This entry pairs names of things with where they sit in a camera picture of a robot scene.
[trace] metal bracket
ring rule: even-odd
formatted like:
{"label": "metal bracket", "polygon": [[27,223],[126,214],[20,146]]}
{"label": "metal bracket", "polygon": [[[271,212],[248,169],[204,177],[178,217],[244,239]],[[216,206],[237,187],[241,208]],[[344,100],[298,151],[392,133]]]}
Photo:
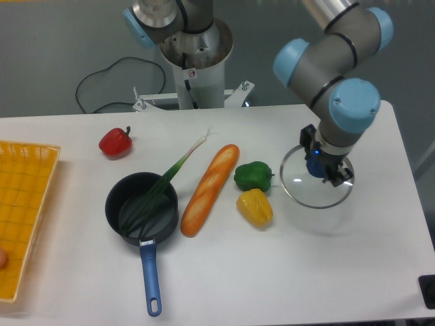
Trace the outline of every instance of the metal bracket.
{"label": "metal bracket", "polygon": [[[225,108],[242,107],[243,105],[249,106],[246,103],[247,96],[254,89],[255,84],[250,81],[244,81],[236,90],[225,90]],[[151,95],[138,95],[136,87],[133,88],[135,93],[136,103],[133,109],[138,112],[155,111],[155,110],[174,110],[179,109],[177,93],[167,94],[151,94]]]}

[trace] black cable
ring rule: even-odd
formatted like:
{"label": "black cable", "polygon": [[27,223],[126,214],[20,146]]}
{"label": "black cable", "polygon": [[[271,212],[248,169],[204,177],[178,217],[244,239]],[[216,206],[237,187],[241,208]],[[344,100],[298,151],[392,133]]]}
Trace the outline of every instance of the black cable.
{"label": "black cable", "polygon": [[[81,82],[78,84],[77,88],[75,89],[75,100],[77,101],[77,104],[79,105],[80,109],[83,111],[83,113],[87,114],[85,109],[82,107],[82,104],[80,104],[79,101],[79,97],[78,97],[78,93],[79,93],[79,88],[80,86],[84,83],[85,80],[87,80],[89,77],[96,75],[97,73],[104,73],[105,71],[110,70],[111,68],[113,68],[114,66],[116,66],[119,62],[123,61],[123,60],[138,60],[141,62],[146,62],[146,63],[150,63],[156,67],[158,67],[163,74],[163,83],[162,83],[162,87],[160,87],[160,90],[158,91],[158,94],[160,94],[163,91],[164,86],[166,85],[166,73],[164,73],[164,70],[162,68],[162,66],[160,66],[158,63],[154,62],[154,61],[150,61],[150,60],[146,60],[146,59],[141,59],[141,58],[136,58],[134,56],[125,56],[121,59],[118,59],[117,61],[115,61],[114,63],[112,63],[110,66],[108,66],[108,68],[105,68],[103,70],[100,71],[95,71],[94,73],[91,73],[89,75],[87,75],[84,79],[81,80]],[[98,113],[100,110],[109,107],[111,105],[134,105],[135,103],[128,103],[128,102],[110,102],[107,104],[104,104],[102,107],[99,107],[98,109],[96,109],[95,111],[93,111],[92,113]]]}

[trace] blue joint cap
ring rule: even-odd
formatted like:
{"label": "blue joint cap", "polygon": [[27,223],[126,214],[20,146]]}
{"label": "blue joint cap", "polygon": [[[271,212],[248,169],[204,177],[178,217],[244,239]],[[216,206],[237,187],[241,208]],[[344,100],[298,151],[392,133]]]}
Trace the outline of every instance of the blue joint cap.
{"label": "blue joint cap", "polygon": [[287,43],[275,58],[273,62],[273,72],[285,87],[289,86],[300,57],[304,54],[308,46],[309,43],[303,39],[294,39]]}
{"label": "blue joint cap", "polygon": [[329,98],[329,112],[336,125],[351,134],[363,133],[381,106],[378,90],[359,78],[345,79]]}
{"label": "blue joint cap", "polygon": [[375,14],[378,19],[379,26],[381,27],[381,42],[379,44],[378,52],[387,46],[393,38],[394,25],[392,19],[383,10],[372,7],[367,9],[369,12]]}
{"label": "blue joint cap", "polygon": [[150,49],[156,46],[156,44],[152,41],[152,39],[150,39],[148,34],[145,33],[141,25],[133,16],[133,13],[128,8],[124,10],[124,19],[131,34],[141,46],[143,46],[145,49]]}

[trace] red bell pepper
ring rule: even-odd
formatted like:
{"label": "red bell pepper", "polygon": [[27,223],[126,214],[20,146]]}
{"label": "red bell pepper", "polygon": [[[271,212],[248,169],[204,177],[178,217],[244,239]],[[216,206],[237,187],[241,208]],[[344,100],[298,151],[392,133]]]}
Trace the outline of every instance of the red bell pepper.
{"label": "red bell pepper", "polygon": [[123,131],[121,128],[114,128],[110,130],[99,143],[101,151],[108,158],[117,160],[124,157],[131,150],[132,141],[128,134],[130,134],[130,127]]}

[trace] clear glass lid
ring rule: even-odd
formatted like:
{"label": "clear glass lid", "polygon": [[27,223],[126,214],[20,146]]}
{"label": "clear glass lid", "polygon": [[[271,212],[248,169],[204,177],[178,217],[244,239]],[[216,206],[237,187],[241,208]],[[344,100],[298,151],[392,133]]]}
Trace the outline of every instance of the clear glass lid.
{"label": "clear glass lid", "polygon": [[[348,158],[343,160],[343,167],[353,172]],[[352,177],[337,187],[330,182],[323,183],[322,178],[309,173],[302,146],[294,147],[285,155],[279,176],[285,192],[291,198],[313,209],[327,209],[343,202],[351,193],[355,179]]]}

